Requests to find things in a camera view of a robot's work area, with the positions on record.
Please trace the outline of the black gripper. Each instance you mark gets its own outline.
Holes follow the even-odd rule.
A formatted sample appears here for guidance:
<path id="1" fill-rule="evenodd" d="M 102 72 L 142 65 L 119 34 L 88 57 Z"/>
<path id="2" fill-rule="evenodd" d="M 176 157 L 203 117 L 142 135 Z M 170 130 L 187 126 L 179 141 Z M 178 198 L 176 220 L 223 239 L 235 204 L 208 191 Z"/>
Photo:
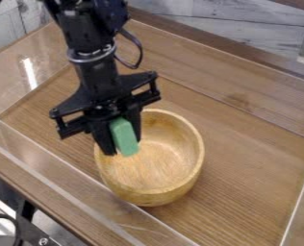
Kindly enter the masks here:
<path id="1" fill-rule="evenodd" d="M 110 123 L 123 117 L 132 126 L 136 140 L 142 136 L 140 112 L 160 99 L 154 71 L 119 74 L 114 58 L 75 60 L 79 86 L 71 96 L 51 108 L 49 118 L 56 123 L 62 139 L 87 133 L 107 156 L 116 152 Z"/>

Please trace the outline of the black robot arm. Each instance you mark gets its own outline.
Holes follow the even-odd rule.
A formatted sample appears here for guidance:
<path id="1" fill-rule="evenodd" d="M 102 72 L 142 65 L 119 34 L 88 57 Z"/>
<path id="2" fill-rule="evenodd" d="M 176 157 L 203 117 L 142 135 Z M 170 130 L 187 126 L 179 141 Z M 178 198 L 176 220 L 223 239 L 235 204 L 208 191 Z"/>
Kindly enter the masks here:
<path id="1" fill-rule="evenodd" d="M 49 117 L 59 136 L 80 132 L 92 138 L 104 155 L 134 155 L 139 150 L 143 107 L 160 99 L 156 73 L 118 73 L 124 63 L 116 55 L 115 36 L 140 41 L 124 29 L 130 15 L 124 0 L 41 0 L 67 44 L 79 88 Z M 139 63 L 124 63 L 135 69 Z"/>

